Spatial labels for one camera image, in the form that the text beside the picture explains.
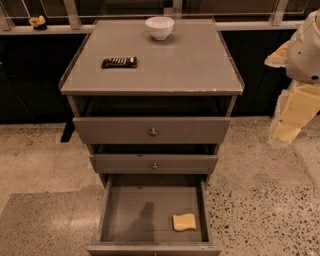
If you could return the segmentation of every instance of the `terrazzo floor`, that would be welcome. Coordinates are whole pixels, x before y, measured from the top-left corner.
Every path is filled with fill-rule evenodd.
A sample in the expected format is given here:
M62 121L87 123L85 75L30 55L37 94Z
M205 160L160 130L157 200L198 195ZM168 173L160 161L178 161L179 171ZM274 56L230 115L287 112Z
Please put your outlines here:
M292 145L267 143L268 117L232 118L207 188L221 256L320 255L320 118ZM0 126L0 256L88 256L103 187L63 124Z

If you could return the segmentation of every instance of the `drawer knob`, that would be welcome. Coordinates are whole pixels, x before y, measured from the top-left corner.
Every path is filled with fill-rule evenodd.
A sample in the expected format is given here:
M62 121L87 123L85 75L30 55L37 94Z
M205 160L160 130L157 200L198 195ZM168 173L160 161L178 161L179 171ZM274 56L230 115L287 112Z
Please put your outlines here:
M155 128L152 128L152 129L150 130L150 136L151 136L151 137L156 137L157 135L158 135L157 130L156 130Z
M153 163L152 165L152 170L158 170L158 164L157 163Z

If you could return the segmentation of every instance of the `dresser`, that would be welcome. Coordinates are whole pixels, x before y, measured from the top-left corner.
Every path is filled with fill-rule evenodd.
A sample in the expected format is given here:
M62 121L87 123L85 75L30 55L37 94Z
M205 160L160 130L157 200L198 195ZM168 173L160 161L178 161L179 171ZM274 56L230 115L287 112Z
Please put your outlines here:
M138 67L101 68L116 56ZM61 88L105 186L91 255L219 255L206 185L242 91L210 19L176 20L164 41L143 20L98 21ZM196 230L174 231L172 216L186 213Z

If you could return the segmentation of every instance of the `white robot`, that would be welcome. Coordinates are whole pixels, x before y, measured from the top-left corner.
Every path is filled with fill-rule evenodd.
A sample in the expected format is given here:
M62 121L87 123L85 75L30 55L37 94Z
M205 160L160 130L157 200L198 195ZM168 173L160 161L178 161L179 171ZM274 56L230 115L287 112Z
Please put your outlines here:
M270 144L286 146L320 111L320 9L310 13L265 64L285 67L287 76L293 79L278 99L270 126Z

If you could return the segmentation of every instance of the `sponge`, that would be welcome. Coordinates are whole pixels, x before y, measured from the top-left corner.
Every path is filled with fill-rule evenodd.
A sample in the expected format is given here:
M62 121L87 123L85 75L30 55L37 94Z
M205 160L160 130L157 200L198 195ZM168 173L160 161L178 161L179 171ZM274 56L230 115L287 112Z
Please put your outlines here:
M173 215L173 229L175 231L196 230L196 219L194 214Z

